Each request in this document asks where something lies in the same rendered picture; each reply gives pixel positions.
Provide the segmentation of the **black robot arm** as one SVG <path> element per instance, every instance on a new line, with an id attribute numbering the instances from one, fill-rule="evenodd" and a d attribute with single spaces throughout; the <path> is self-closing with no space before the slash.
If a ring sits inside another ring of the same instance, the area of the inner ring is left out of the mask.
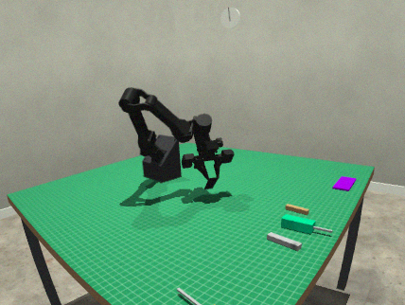
<path id="1" fill-rule="evenodd" d="M 140 97 L 144 99 L 148 98 L 145 103 L 140 103 Z M 156 96 L 146 93 L 142 89 L 127 88 L 120 101 L 119 106 L 129 114 L 134 129 L 138 134 L 138 147 L 140 148 L 140 154 L 143 156 L 150 156 L 152 161 L 159 163 L 166 150 L 160 149 L 156 144 L 156 134 L 154 131 L 148 129 L 145 119 L 141 111 L 150 111 L 157 118 L 159 118 L 164 124 L 166 124 L 171 130 L 172 135 L 181 143 L 186 143 L 192 139 L 193 135 L 195 142 L 202 138 L 209 138 L 211 130 L 212 117 L 208 114 L 201 114 L 197 117 L 193 117 L 192 120 L 186 121 L 185 119 L 179 119 L 172 114 L 169 109 L 164 106 Z M 140 111 L 140 112 L 139 112 Z M 136 112 L 136 113 L 135 113 Z M 153 147 L 152 147 L 153 146 Z M 157 148 L 157 147 L 158 148 Z M 222 139 L 201 142 L 201 154 L 204 152 L 215 151 L 223 146 Z M 160 150 L 161 151 L 160 151 Z"/>

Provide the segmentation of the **small tan wooden bar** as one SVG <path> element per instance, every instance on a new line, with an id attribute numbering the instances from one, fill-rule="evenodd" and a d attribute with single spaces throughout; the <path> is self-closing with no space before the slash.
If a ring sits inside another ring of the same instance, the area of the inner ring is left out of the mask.
<path id="1" fill-rule="evenodd" d="M 298 213 L 301 213 L 301 214 L 305 214 L 305 215 L 309 214 L 309 209 L 299 207 L 299 206 L 293 206 L 293 205 L 287 204 L 285 209 L 290 210 L 290 211 L 294 211 L 294 212 L 298 212 Z"/>

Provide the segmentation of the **orange-handled screwdriver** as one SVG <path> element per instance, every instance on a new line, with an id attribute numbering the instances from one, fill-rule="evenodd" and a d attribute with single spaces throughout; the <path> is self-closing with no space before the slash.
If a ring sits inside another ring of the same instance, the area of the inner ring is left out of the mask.
<path id="1" fill-rule="evenodd" d="M 191 301 L 193 304 L 195 305 L 202 305 L 200 304 L 198 301 L 196 301 L 194 298 L 192 298 L 191 296 L 189 296 L 187 293 L 185 293 L 182 289 L 177 288 L 177 291 L 183 295 L 184 297 L 186 297 L 189 301 Z"/>

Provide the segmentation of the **purple rectangular block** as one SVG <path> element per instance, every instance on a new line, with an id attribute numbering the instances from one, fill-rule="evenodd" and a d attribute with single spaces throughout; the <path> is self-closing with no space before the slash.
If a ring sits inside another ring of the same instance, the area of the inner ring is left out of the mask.
<path id="1" fill-rule="evenodd" d="M 353 184 L 355 183 L 356 178 L 350 178 L 350 177 L 341 177 L 337 183 L 333 186 L 334 189 L 339 189 L 339 190 L 345 190 L 349 191 Z"/>

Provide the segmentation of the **green work mat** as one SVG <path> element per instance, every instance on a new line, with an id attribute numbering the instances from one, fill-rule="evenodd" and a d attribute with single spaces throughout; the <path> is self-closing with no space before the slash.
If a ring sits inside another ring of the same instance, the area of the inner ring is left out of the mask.
<path id="1" fill-rule="evenodd" d="M 233 150 L 220 178 L 183 169 L 144 176 L 136 156 L 7 194 L 57 254 L 112 305 L 295 305 L 340 237 L 374 167 Z M 123 165 L 124 164 L 124 165 Z M 332 188 L 356 178 L 349 191 Z M 285 209 L 287 204 L 309 214 Z M 281 227 L 289 214 L 316 221 L 311 234 Z M 300 242 L 298 251 L 267 240 Z"/>

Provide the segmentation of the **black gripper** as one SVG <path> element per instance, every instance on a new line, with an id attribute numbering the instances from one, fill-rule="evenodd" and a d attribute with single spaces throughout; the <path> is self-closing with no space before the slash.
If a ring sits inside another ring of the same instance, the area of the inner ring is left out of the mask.
<path id="1" fill-rule="evenodd" d="M 234 152 L 231 149 L 222 150 L 221 154 L 215 154 L 215 151 L 211 151 L 211 152 L 204 152 L 204 154 L 202 155 L 201 154 L 201 142 L 211 141 L 211 140 L 209 138 L 202 138 L 202 139 L 198 140 L 196 142 L 196 146 L 197 146 L 197 152 L 199 155 L 194 156 L 194 153 L 189 153 L 189 154 L 184 154 L 183 158 L 182 158 L 182 166 L 184 169 L 191 168 L 192 163 L 194 163 L 194 169 L 197 169 L 207 179 L 207 181 L 209 180 L 209 176 L 208 176 L 204 161 L 214 160 L 215 173 L 219 179 L 221 164 L 230 163 L 234 157 Z M 231 155 L 226 155 L 226 154 L 231 154 Z M 192 163 L 187 163 L 187 162 L 192 162 Z"/>

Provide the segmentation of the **black strip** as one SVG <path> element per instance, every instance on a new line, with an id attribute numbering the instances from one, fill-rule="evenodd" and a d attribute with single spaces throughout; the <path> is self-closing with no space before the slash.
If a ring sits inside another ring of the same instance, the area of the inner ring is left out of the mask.
<path id="1" fill-rule="evenodd" d="M 216 182 L 218 180 L 218 177 L 214 177 L 214 178 L 209 178 L 209 180 L 207 181 L 204 189 L 211 189 L 215 186 Z"/>

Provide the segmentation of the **grey rectangular bar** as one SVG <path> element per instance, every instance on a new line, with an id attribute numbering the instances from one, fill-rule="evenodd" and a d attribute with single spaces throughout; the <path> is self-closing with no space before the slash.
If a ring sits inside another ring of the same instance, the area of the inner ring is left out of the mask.
<path id="1" fill-rule="evenodd" d="M 287 246 L 288 248 L 294 249 L 296 251 L 298 251 L 299 249 L 302 248 L 302 244 L 300 242 L 285 238 L 283 236 L 274 234 L 272 232 L 267 234 L 267 240 L 282 244 L 282 245 Z"/>

